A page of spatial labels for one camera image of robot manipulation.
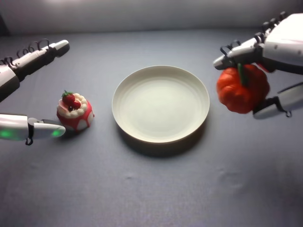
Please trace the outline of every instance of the gray fabric surface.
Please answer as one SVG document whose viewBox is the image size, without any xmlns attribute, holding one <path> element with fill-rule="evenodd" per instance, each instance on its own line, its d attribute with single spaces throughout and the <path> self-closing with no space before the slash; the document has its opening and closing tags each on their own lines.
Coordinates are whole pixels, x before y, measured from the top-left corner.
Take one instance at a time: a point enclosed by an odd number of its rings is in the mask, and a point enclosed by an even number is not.
<svg viewBox="0 0 303 227">
<path fill-rule="evenodd" d="M 12 34 L 260 27 L 301 0 L 3 0 Z"/>
<path fill-rule="evenodd" d="M 257 121 L 227 111 L 215 90 L 219 47 L 255 31 L 184 31 L 50 35 L 70 51 L 28 76 L 0 112 L 56 119 L 64 89 L 92 104 L 92 127 L 77 137 L 0 141 L 1 227 L 300 227 L 303 225 L 302 110 Z M 0 38 L 1 56 L 41 36 Z M 115 88 L 151 65 L 190 71 L 206 85 L 211 107 L 185 143 L 130 140 L 111 113 Z M 270 95 L 302 81 L 269 75 Z M 168 149 L 182 154 L 151 157 Z"/>
</svg>

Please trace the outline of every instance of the toy pumpkin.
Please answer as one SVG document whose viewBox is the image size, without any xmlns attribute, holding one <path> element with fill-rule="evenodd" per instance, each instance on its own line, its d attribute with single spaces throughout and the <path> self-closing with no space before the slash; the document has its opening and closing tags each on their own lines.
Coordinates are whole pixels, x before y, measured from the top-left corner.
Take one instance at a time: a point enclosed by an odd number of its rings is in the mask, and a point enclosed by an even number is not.
<svg viewBox="0 0 303 227">
<path fill-rule="evenodd" d="M 217 81 L 219 100 L 230 111 L 247 114 L 269 93 L 266 74 L 255 65 L 225 69 Z"/>
</svg>

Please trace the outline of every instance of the gray tablecloth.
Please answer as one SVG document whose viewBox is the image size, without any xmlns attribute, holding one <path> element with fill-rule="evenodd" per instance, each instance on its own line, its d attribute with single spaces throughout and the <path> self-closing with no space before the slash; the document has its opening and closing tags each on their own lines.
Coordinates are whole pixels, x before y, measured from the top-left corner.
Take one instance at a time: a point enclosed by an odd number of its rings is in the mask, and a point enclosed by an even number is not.
<svg viewBox="0 0 303 227">
<path fill-rule="evenodd" d="M 92 104 L 92 127 L 77 137 L 0 141 L 1 227 L 300 227 L 302 111 L 254 120 L 229 112 L 215 90 L 221 45 L 255 31 L 171 31 L 0 38 L 0 56 L 30 41 L 66 39 L 70 51 L 0 103 L 2 113 L 56 120 L 64 89 Z M 211 107 L 201 130 L 177 146 L 146 146 L 117 127 L 115 88 L 151 65 L 190 71 Z M 269 75 L 270 95 L 302 77 Z M 151 157 L 165 153 L 175 156 Z"/>
</svg>

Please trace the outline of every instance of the strawberry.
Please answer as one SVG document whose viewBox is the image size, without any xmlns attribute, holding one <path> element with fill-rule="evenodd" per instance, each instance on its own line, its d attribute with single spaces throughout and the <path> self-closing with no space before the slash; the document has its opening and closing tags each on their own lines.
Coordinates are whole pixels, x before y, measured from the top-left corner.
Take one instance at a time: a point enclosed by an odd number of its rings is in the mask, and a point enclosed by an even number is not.
<svg viewBox="0 0 303 227">
<path fill-rule="evenodd" d="M 79 109 L 80 107 L 81 107 L 81 103 L 80 102 L 78 102 L 78 101 L 76 101 L 76 102 L 74 102 L 73 103 L 73 106 L 72 107 L 74 107 L 74 109 Z"/>
<path fill-rule="evenodd" d="M 68 106 L 73 106 L 75 102 L 75 96 L 72 94 L 72 92 L 67 92 L 64 90 L 64 93 L 62 94 L 62 101 Z"/>
</svg>

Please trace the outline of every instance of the white plate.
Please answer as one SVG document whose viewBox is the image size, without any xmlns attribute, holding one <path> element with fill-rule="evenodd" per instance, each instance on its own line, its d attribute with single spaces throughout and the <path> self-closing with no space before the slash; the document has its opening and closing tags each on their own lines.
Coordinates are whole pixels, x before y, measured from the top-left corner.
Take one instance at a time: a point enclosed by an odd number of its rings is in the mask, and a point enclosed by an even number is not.
<svg viewBox="0 0 303 227">
<path fill-rule="evenodd" d="M 199 128 L 209 111 L 209 95 L 190 72 L 151 66 L 120 83 L 112 110 L 117 124 L 130 136 L 150 143 L 168 143 Z"/>
</svg>

